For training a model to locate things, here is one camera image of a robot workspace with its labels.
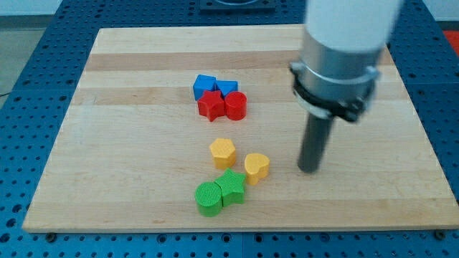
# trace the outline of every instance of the wooden cutting board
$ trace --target wooden cutting board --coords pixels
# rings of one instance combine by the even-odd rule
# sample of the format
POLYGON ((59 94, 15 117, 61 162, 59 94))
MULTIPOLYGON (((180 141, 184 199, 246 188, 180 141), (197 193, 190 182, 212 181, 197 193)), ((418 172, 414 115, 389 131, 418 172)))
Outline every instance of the wooden cutting board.
POLYGON ((30 232, 452 229, 459 208, 387 50, 377 99, 337 120, 321 170, 296 166, 306 112, 288 63, 301 25, 101 29, 23 224, 30 232), (244 120, 197 114, 198 74, 237 80, 244 120), (245 204, 201 216, 209 144, 231 138, 233 167, 264 153, 270 175, 245 204))

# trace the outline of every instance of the yellow pentagon block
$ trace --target yellow pentagon block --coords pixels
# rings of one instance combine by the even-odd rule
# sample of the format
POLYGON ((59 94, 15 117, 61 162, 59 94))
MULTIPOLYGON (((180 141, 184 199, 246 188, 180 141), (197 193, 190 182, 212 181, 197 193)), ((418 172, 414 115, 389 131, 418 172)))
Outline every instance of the yellow pentagon block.
POLYGON ((252 186, 256 185, 261 178, 265 178, 270 170, 270 159, 259 153, 251 153, 245 156, 246 182, 252 186))
POLYGON ((236 163, 236 147, 231 139, 217 138, 209 148, 215 168, 227 169, 236 163))

